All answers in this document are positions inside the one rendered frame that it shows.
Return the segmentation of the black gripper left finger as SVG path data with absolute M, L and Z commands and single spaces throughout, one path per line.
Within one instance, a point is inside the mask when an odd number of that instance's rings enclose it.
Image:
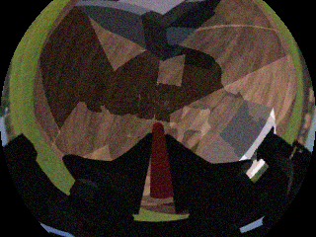
M 83 158 L 80 155 L 63 155 L 62 161 L 71 177 L 87 185 L 111 193 L 125 195 L 131 214 L 138 214 L 143 190 L 145 190 L 147 169 L 150 165 L 153 133 L 147 133 L 130 150 L 112 161 Z

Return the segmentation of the dark red peg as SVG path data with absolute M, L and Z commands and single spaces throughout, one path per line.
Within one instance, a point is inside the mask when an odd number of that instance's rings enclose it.
M 167 159 L 167 145 L 165 129 L 161 122 L 153 125 L 153 142 L 151 142 L 151 174 L 150 174 L 150 196 L 152 198 L 170 198 L 173 196 L 173 181 L 169 159 Z

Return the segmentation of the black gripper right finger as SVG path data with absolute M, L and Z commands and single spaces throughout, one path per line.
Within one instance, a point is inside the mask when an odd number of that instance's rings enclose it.
M 210 163 L 187 149 L 177 138 L 166 134 L 175 213 L 189 212 L 191 205 L 200 200 L 216 183 L 248 173 L 253 161 Z

